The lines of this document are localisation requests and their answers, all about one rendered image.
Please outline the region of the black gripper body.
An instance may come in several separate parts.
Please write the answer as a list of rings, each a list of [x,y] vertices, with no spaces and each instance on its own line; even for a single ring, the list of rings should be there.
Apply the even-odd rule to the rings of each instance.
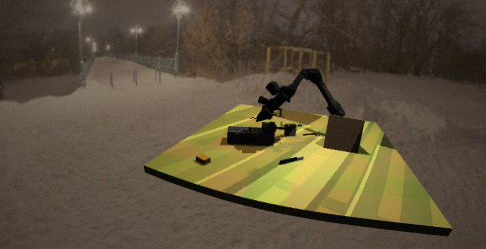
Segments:
[[[264,104],[263,104],[264,105]],[[280,108],[280,105],[279,103],[275,100],[275,98],[272,98],[272,102],[271,104],[269,105],[269,107],[265,107],[266,105],[264,105],[264,109],[262,110],[262,113],[269,119],[271,120],[273,118],[273,113],[276,109],[279,109]]]

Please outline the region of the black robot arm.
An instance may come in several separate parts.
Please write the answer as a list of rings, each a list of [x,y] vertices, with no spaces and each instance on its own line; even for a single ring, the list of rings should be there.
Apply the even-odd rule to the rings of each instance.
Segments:
[[[312,83],[317,85],[317,88],[321,91],[324,96],[324,99],[328,103],[328,111],[330,115],[344,117],[345,111],[341,107],[340,103],[333,99],[332,94],[328,91],[328,88],[322,81],[322,76],[318,69],[311,68],[311,69],[303,69],[300,71],[299,76],[295,78],[295,80],[289,86],[282,86],[279,87],[277,83],[270,82],[266,88],[272,95],[275,96],[275,100],[279,103],[279,105],[283,104],[286,100],[290,102],[290,98],[295,94],[298,85],[301,83],[302,79],[310,80]],[[272,102],[272,98],[269,100],[263,96],[259,97],[258,103],[266,105],[265,107],[269,107]]]

